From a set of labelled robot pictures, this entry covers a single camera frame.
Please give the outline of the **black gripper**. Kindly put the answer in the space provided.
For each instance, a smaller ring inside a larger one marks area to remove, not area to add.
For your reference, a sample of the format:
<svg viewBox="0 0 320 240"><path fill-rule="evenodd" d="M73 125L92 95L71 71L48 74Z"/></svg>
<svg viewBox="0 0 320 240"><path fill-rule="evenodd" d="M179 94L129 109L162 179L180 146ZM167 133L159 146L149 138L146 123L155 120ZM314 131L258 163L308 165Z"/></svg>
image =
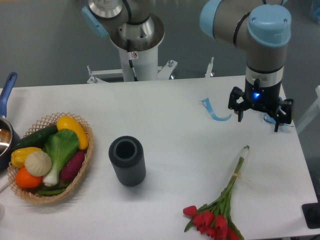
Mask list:
<svg viewBox="0 0 320 240"><path fill-rule="evenodd" d="M228 108L238 115L238 122L241 122L244 111L252 109L266 113L274 110L276 101L280 96L283 73L261 73L247 72L245 74L245 88L241 90L234 87L229 95ZM274 124L274 132L278 132L280 123Z"/></svg>

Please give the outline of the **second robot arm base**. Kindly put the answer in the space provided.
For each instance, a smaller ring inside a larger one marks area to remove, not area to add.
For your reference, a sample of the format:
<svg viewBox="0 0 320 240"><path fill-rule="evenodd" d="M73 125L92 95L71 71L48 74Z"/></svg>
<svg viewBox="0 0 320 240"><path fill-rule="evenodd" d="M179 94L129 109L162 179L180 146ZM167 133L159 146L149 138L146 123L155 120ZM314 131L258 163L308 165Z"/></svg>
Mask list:
<svg viewBox="0 0 320 240"><path fill-rule="evenodd" d="M81 13L94 33L109 36L127 52L150 50L165 36L164 24L151 13L149 0L89 0Z"/></svg>

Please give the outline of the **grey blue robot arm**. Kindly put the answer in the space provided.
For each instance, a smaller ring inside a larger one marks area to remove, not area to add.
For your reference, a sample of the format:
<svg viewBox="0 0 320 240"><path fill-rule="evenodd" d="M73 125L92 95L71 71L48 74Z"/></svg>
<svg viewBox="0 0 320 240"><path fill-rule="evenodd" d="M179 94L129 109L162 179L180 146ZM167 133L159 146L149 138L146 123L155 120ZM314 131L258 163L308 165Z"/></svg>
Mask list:
<svg viewBox="0 0 320 240"><path fill-rule="evenodd" d="M244 111L266 113L274 131L292 122L294 101L280 89L291 39L292 17L282 0L210 0L199 17L201 30L246 53L245 87L234 87L228 100L238 121Z"/></svg>

